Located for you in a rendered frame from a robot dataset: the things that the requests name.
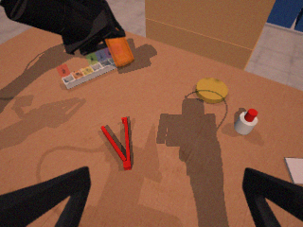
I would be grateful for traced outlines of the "pale pink flat square slab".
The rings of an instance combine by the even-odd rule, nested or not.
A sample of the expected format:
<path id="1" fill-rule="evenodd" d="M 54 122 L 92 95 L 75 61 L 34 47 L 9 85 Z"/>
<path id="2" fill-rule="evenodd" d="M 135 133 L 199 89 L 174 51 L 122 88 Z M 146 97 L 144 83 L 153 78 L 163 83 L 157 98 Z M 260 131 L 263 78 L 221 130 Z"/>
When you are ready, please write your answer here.
<path id="1" fill-rule="evenodd" d="M 293 183 L 303 184 L 303 159 L 284 158 Z"/>

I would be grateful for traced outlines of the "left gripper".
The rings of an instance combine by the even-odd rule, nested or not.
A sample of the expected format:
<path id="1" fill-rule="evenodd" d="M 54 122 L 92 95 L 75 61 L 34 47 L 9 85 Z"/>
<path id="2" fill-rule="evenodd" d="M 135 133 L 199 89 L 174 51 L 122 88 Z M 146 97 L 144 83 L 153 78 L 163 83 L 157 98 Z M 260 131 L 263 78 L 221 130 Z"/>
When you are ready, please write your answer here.
<path id="1" fill-rule="evenodd" d="M 85 56 L 108 47 L 105 39 L 126 37 L 106 0 L 62 0 L 62 3 L 59 26 L 49 32 L 62 36 L 67 54 L 75 55 L 79 49 Z"/>

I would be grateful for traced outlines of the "weekly pill organiser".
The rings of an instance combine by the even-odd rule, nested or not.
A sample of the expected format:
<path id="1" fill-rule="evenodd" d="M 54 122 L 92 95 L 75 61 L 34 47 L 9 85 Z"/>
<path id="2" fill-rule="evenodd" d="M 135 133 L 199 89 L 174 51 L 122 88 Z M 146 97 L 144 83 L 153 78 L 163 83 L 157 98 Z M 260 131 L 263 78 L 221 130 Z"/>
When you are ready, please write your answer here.
<path id="1" fill-rule="evenodd" d="M 84 83 L 85 81 L 96 78 L 102 74 L 116 69 L 116 64 L 108 47 L 87 55 L 86 59 L 89 63 L 89 66 L 73 73 L 70 73 L 66 64 L 61 64 L 56 67 L 63 82 L 65 82 L 67 89 L 71 89 L 77 85 Z M 106 67 L 104 68 L 104 66 Z"/>

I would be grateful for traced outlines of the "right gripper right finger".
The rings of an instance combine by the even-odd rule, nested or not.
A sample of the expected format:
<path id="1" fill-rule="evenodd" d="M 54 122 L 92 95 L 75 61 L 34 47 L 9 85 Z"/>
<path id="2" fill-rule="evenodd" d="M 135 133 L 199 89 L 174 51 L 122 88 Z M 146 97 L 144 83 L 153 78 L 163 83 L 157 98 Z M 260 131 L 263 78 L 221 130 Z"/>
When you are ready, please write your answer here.
<path id="1" fill-rule="evenodd" d="M 303 186 L 247 167 L 242 190 L 256 227 L 281 227 L 266 199 L 303 221 Z"/>

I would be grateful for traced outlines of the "orange translucent pill bottle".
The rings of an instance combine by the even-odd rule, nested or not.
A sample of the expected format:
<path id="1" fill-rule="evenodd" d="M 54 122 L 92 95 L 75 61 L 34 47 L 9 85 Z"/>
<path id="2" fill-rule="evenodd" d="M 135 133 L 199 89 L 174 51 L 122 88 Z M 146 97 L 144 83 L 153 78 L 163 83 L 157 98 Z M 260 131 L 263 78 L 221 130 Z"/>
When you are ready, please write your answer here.
<path id="1" fill-rule="evenodd" d="M 122 68 L 134 62 L 134 56 L 125 37 L 111 40 L 105 39 L 105 42 L 114 59 L 116 68 Z"/>

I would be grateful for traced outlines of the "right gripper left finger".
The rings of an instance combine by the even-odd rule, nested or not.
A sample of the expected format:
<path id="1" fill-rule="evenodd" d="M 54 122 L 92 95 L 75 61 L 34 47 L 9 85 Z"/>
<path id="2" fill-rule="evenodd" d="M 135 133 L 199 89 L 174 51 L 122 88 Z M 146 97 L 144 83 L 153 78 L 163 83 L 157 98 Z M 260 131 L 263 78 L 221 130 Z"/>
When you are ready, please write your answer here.
<path id="1" fill-rule="evenodd" d="M 79 227 L 91 188 L 88 166 L 0 195 L 0 227 L 27 227 L 69 198 L 54 227 Z"/>

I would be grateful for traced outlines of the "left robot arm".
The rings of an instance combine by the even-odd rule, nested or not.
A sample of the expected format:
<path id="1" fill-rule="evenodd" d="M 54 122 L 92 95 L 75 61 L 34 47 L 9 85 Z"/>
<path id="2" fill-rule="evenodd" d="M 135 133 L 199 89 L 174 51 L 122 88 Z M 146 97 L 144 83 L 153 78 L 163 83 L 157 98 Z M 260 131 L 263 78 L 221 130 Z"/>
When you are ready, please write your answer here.
<path id="1" fill-rule="evenodd" d="M 7 17 L 28 26 L 51 31 L 62 19 L 62 0 L 1 0 Z"/>

